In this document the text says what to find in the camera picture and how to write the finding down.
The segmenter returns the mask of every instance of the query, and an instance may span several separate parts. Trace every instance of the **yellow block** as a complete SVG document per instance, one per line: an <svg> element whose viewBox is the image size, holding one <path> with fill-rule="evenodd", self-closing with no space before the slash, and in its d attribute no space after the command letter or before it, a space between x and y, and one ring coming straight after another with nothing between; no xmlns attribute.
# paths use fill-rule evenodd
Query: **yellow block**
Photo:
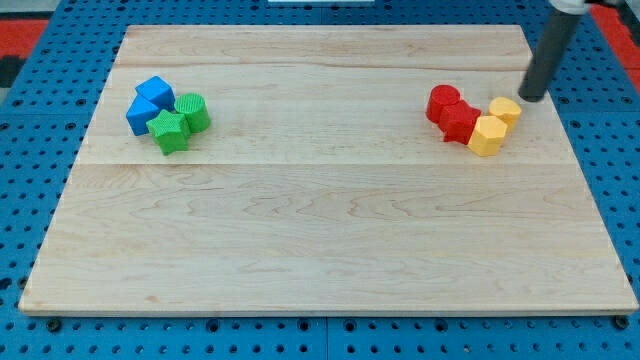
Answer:
<svg viewBox="0 0 640 360"><path fill-rule="evenodd" d="M507 124L507 133L516 126L522 114L522 108L515 101L505 97L497 97L489 104L489 115L497 116Z"/></svg>
<svg viewBox="0 0 640 360"><path fill-rule="evenodd" d="M480 116L467 146L478 156L496 155L507 135L507 124L497 116Z"/></svg>

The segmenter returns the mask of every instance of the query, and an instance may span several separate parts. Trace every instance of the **blue cube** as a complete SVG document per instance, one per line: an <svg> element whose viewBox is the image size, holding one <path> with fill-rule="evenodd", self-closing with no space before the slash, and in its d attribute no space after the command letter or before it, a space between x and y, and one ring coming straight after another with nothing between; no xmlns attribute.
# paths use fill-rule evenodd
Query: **blue cube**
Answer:
<svg viewBox="0 0 640 360"><path fill-rule="evenodd" d="M147 134L147 121L160 114L160 109L146 98L138 95L127 111L127 120L135 136Z"/></svg>
<svg viewBox="0 0 640 360"><path fill-rule="evenodd" d="M136 86L138 95L149 100L160 109L167 111L174 110L176 101L171 86L162 80L159 76L154 76L142 84Z"/></svg>

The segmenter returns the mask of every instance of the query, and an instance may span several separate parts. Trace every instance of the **green cylinder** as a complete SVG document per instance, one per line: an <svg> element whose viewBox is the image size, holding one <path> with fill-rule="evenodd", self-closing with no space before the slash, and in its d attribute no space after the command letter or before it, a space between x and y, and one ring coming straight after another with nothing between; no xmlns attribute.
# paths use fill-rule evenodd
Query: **green cylinder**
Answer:
<svg viewBox="0 0 640 360"><path fill-rule="evenodd" d="M175 103L176 112L184 114L192 133L206 130L211 124L204 98L195 93L180 96Z"/></svg>

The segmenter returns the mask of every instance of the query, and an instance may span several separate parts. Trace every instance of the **metal cylinder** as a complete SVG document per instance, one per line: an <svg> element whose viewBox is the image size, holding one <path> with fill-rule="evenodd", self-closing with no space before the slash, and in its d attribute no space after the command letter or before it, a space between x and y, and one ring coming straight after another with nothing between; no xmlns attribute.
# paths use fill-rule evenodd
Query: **metal cylinder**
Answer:
<svg viewBox="0 0 640 360"><path fill-rule="evenodd" d="M581 17L553 8L518 90L523 100L542 100Z"/></svg>

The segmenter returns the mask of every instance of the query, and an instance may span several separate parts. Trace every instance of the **wood grain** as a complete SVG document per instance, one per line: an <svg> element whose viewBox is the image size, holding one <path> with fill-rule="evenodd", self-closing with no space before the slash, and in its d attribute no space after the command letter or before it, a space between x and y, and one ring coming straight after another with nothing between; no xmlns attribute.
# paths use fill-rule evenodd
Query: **wood grain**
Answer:
<svg viewBox="0 0 640 360"><path fill-rule="evenodd" d="M517 89L515 26L133 26L20 302L30 315L623 314L638 304L548 99L501 153L442 143L428 90ZM214 125L129 134L151 75Z"/></svg>

